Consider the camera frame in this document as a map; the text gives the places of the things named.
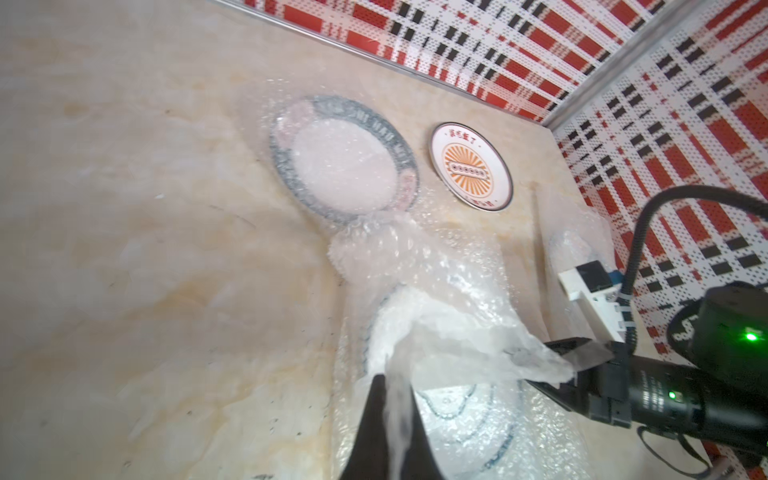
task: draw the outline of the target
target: orange sunburst design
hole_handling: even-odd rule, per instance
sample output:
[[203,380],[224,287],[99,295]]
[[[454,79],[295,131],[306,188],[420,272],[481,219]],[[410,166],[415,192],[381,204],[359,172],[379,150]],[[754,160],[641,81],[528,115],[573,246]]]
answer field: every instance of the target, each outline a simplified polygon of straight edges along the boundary
[[[493,177],[485,162],[469,147],[450,144],[443,151],[445,168],[454,182],[473,197],[487,197],[493,191]],[[465,164],[474,167],[468,174],[456,173],[452,164]]]

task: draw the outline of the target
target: plate wrapped in bubble wrap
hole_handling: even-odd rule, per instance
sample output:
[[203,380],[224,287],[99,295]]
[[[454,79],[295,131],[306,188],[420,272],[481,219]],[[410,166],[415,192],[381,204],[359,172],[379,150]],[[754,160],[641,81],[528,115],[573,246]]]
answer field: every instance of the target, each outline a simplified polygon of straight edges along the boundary
[[329,257],[346,280],[333,478],[352,450],[371,380],[384,372],[391,472],[408,448],[402,424],[410,424],[412,386],[446,478],[590,478],[567,414],[522,381],[565,382],[574,368],[512,309],[495,242],[427,233],[408,214],[381,212],[338,232]]

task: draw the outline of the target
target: white plate with orange sunburst design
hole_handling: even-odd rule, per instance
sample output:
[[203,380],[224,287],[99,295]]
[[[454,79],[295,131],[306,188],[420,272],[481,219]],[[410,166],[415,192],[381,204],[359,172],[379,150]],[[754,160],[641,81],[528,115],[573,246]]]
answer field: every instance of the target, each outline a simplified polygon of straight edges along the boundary
[[466,204],[498,212],[512,202],[512,177],[496,149],[462,124],[438,125],[429,148],[443,183]]

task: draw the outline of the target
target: red and white patterned wall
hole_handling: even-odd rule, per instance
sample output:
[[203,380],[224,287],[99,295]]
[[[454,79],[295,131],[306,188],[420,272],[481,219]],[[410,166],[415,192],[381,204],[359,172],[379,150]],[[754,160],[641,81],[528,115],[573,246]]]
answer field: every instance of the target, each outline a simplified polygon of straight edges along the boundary
[[664,0],[240,0],[543,121]]
[[[554,133],[584,200],[613,225],[620,266],[642,207],[668,187],[768,197],[768,1],[712,4]],[[765,287],[766,239],[764,223],[730,207],[680,200],[662,208],[635,287],[662,357],[684,361],[666,344],[666,325],[707,288]],[[766,467],[736,478],[765,480]]]

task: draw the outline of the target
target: beige marble surface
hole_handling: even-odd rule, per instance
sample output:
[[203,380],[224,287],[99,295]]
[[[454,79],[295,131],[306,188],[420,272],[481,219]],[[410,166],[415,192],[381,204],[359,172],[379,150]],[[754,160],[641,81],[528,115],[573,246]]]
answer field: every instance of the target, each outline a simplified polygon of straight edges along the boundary
[[[580,200],[544,128],[203,0],[0,5],[1,477],[328,478],[339,279],[238,109],[334,71],[415,151],[417,211],[543,285],[533,187]],[[505,212],[442,187],[443,121],[506,159]]]

